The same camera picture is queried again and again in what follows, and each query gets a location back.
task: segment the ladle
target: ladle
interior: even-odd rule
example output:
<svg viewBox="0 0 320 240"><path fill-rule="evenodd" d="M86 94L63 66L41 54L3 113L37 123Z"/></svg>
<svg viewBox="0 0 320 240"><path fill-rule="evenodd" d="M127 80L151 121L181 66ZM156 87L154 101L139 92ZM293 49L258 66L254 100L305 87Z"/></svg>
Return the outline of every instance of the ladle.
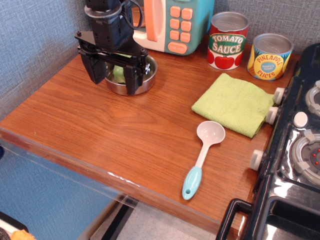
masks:
<svg viewBox="0 0 320 240"><path fill-rule="evenodd" d="M191 199L198 190L202 178L202 165L210 146L221 143L226 136L224 127L215 121L200 123L196 133L202 140L203 145L195 166L191 168L183 183L182 196L185 200Z"/></svg>

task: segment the green dish cloth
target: green dish cloth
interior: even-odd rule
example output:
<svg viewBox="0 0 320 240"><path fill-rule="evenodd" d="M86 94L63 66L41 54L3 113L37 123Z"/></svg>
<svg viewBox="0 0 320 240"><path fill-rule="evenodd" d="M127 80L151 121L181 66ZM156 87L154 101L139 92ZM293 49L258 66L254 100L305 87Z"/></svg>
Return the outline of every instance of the green dish cloth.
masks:
<svg viewBox="0 0 320 240"><path fill-rule="evenodd" d="M222 73L192 106L192 110L225 128L253 138L274 105L273 94Z"/></svg>

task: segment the oven door handle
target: oven door handle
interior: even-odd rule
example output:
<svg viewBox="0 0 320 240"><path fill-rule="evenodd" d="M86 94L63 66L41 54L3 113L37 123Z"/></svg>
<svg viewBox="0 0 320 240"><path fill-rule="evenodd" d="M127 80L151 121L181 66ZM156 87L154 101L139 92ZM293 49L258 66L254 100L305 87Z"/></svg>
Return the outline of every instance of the oven door handle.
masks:
<svg viewBox="0 0 320 240"><path fill-rule="evenodd" d="M249 220L251 213L253 211L253 204L243 201L241 199L232 199L225 211L221 226L216 235L215 240L226 240L228 233L230 231L231 225L234 221L237 212L242 212L248 215L246 222Z"/></svg>

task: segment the tomato illustration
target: tomato illustration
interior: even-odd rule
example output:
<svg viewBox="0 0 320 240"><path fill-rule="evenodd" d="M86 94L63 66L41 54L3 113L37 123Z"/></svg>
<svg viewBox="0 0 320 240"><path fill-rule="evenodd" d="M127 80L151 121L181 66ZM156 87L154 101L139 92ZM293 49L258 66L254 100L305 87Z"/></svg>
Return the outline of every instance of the tomato illustration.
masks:
<svg viewBox="0 0 320 240"><path fill-rule="evenodd" d="M235 59L233 57L227 57L227 56L217 56L214 60L215 65L219 69L229 69L234 64Z"/></svg>
<svg viewBox="0 0 320 240"><path fill-rule="evenodd" d="M208 48L208 63L209 64L213 64L215 61L215 56L214 54L210 51L210 49Z"/></svg>
<svg viewBox="0 0 320 240"><path fill-rule="evenodd" d="M239 66L241 64L241 60L242 60L242 54L236 57L236 59L234 60L234 65Z"/></svg>

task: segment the wooden table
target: wooden table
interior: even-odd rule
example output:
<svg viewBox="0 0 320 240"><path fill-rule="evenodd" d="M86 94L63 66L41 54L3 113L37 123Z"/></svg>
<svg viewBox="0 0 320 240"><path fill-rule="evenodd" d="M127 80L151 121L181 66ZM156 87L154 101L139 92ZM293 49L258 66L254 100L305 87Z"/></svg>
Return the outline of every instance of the wooden table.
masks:
<svg viewBox="0 0 320 240"><path fill-rule="evenodd" d="M158 64L155 83L136 96L117 95L105 81L92 83L78 55L0 122L0 137L216 233L231 199L252 202L257 173L249 162L254 149L266 149L272 126L265 123L253 139L226 129L187 201L182 185L202 147L197 126L206 121L191 106L221 73L273 94L288 85L299 56L290 57L284 77L263 81L247 71L251 46L230 71L208 65L207 46L205 38L188 56L150 50ZM235 232L241 221L232 225Z"/></svg>

